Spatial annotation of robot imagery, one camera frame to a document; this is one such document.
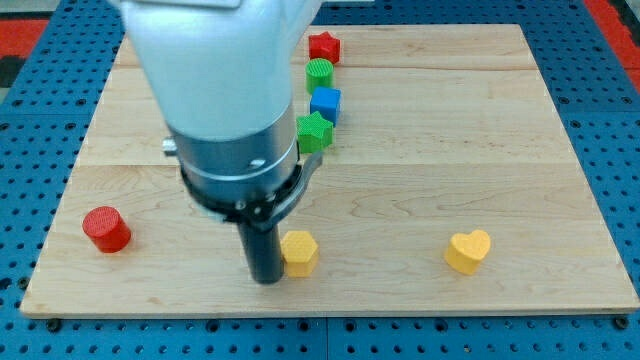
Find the green cylinder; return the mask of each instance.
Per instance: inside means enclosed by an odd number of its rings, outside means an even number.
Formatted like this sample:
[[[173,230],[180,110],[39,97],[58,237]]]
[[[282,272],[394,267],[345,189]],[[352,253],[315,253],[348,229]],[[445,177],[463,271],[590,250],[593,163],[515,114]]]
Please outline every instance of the green cylinder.
[[[327,59],[313,59],[307,64],[307,92],[313,94],[318,86],[333,87],[333,64]]]

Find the wooden table surface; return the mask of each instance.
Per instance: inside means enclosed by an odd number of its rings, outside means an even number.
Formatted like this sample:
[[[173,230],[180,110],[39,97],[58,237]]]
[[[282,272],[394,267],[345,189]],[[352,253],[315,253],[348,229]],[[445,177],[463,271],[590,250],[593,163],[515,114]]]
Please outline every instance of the wooden table surface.
[[[310,33],[325,28],[312,27]],[[22,302],[29,317],[210,318],[622,313],[638,297],[516,25],[330,27],[342,39],[335,144],[296,210],[320,263],[250,279],[233,225],[199,212],[160,148],[161,114],[125,40]],[[305,41],[292,59],[308,111]],[[134,231],[99,253],[81,222]],[[456,232],[493,247],[473,276]]]

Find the toy block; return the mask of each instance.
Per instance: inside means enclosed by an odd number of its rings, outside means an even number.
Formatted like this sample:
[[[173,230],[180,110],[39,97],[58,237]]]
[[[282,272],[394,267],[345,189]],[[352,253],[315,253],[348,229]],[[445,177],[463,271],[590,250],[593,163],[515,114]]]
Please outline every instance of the toy block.
[[[324,119],[331,121],[335,127],[340,116],[340,96],[340,90],[318,86],[311,96],[310,112],[318,111]]]
[[[316,87],[333,87],[333,64],[326,59],[313,59],[307,63],[307,92],[313,94]]]
[[[335,64],[340,61],[340,40],[325,31],[309,35],[309,59],[327,59]]]
[[[454,234],[444,259],[458,272],[473,275],[490,248],[491,238],[483,230],[475,230],[471,234]]]
[[[284,271],[289,277],[308,277],[318,264],[318,244],[308,231],[289,231],[280,242]]]
[[[82,221],[82,230],[103,253],[118,252],[131,239],[131,230],[120,213],[109,206],[91,210]]]
[[[302,154],[320,151],[333,143],[333,124],[317,111],[309,116],[298,117],[297,126]]]

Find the blue perforated surface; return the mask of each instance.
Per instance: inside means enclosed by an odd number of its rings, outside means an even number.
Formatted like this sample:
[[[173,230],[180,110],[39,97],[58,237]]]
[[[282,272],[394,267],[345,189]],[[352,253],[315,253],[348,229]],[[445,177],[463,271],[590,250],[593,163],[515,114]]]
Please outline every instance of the blue perforated surface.
[[[521,24],[638,288],[640,98],[581,2],[377,0],[323,8],[316,23]],[[121,37],[104,1],[63,0],[0,106],[0,358],[638,357],[638,314],[618,325],[605,316],[65,320],[58,332],[25,319],[20,281],[35,266]]]

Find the red cylinder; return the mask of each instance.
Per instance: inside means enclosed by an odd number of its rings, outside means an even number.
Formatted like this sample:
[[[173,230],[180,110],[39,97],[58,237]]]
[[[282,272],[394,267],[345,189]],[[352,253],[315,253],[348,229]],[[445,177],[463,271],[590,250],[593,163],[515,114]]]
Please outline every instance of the red cylinder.
[[[109,206],[91,210],[82,222],[82,230],[103,253],[118,252],[131,240],[131,230],[118,210]]]

